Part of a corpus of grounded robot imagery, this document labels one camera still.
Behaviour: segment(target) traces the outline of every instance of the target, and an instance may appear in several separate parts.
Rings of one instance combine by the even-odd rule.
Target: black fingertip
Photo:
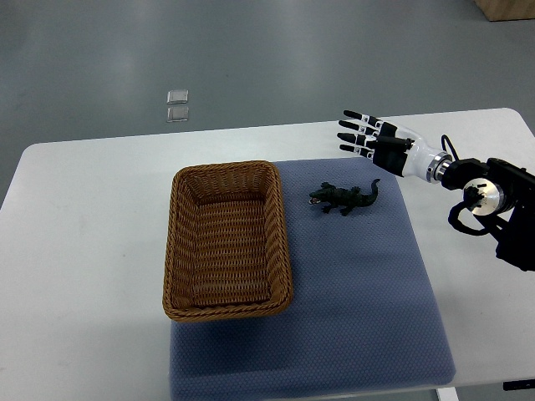
[[[338,132],[338,134],[336,136],[338,136],[341,140],[349,142],[350,144],[354,144],[357,141],[357,137],[356,137],[355,134],[348,134],[348,133],[345,133],[345,132]]]
[[[342,125],[344,128],[354,129],[356,131],[360,130],[360,125],[351,123],[349,121],[340,120],[338,124]]]
[[[344,110],[344,115],[352,119],[362,119],[362,114],[357,113],[356,111]]]
[[[354,147],[353,146],[349,146],[349,145],[340,145],[340,149],[341,150],[346,150],[346,151],[351,152],[351,153],[354,152]]]

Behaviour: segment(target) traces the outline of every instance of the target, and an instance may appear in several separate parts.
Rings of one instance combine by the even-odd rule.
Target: crocodile tail
[[[379,194],[379,188],[377,187],[377,183],[380,181],[378,178],[377,180],[374,180],[374,182],[371,183],[371,193],[374,195]]]

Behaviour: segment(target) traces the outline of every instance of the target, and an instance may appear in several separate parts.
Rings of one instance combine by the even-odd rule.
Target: black cable
[[[442,150],[447,152],[447,149],[446,149],[446,143],[447,143],[448,146],[450,146],[451,155],[453,156],[453,159],[455,161],[459,160],[459,156],[457,155],[457,152],[455,151],[455,148],[453,147],[453,144],[451,143],[450,138],[448,138],[448,135],[442,135],[441,136],[441,143],[442,143]]]
[[[460,231],[464,234],[468,234],[469,236],[484,236],[488,234],[490,231],[486,227],[480,230],[475,230],[473,228],[465,226],[459,220],[459,215],[461,214],[461,212],[464,209],[468,209],[470,205],[472,205],[470,200],[464,200],[463,202],[458,203],[457,205],[453,206],[450,210],[450,215],[448,216],[448,223],[450,223],[451,226],[455,228],[457,231]]]

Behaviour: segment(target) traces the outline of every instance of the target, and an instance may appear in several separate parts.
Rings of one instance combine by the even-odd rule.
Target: white table
[[[510,109],[389,119],[461,158],[535,171],[535,139]],[[336,122],[30,146],[0,210],[0,399],[168,399],[161,307],[168,199],[188,165],[352,157]],[[535,378],[535,273],[490,237],[447,223],[461,199],[399,179],[457,374],[451,385]]]

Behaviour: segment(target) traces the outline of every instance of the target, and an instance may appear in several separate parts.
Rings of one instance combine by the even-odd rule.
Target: robotic hand
[[[472,236],[490,233],[498,241],[497,258],[524,271],[535,271],[535,251],[531,251],[535,234],[535,176],[504,160],[459,160],[445,135],[441,139],[442,150],[434,149],[410,129],[353,111],[345,110],[344,115],[361,124],[339,121],[341,126],[357,131],[338,134],[351,144],[340,145],[341,150],[366,157],[395,175],[415,175],[432,184],[441,182],[448,190],[463,189],[463,201],[451,208],[448,217],[453,228]],[[446,143],[455,161],[446,152]],[[464,209],[483,225],[481,230],[459,221]],[[509,221],[499,216],[511,209]]]
[[[405,177],[416,175],[422,180],[436,183],[449,165],[451,156],[444,150],[430,148],[414,131],[398,127],[365,114],[345,110],[344,115],[364,124],[339,121],[345,128],[355,129],[358,134],[339,133],[341,140],[352,145],[341,145],[341,150],[354,152],[371,159],[375,165],[392,174]]]

